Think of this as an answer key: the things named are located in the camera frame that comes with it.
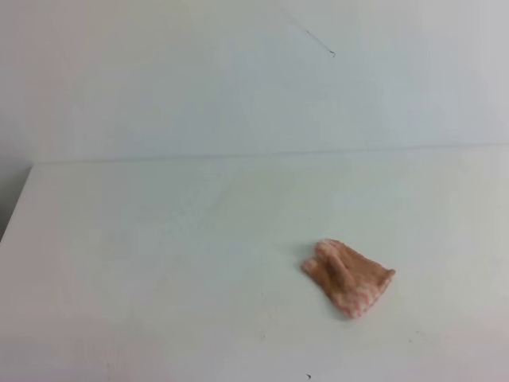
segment wall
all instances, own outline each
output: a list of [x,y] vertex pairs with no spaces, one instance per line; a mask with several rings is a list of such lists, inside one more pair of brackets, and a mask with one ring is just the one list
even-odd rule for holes
[[0,141],[27,162],[508,142],[508,8],[3,0]]

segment white table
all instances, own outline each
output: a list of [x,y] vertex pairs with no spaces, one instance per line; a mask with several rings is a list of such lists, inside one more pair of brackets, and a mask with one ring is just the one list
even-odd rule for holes
[[[299,269],[397,274],[345,321]],[[0,246],[0,380],[507,381],[509,149],[35,166]]]

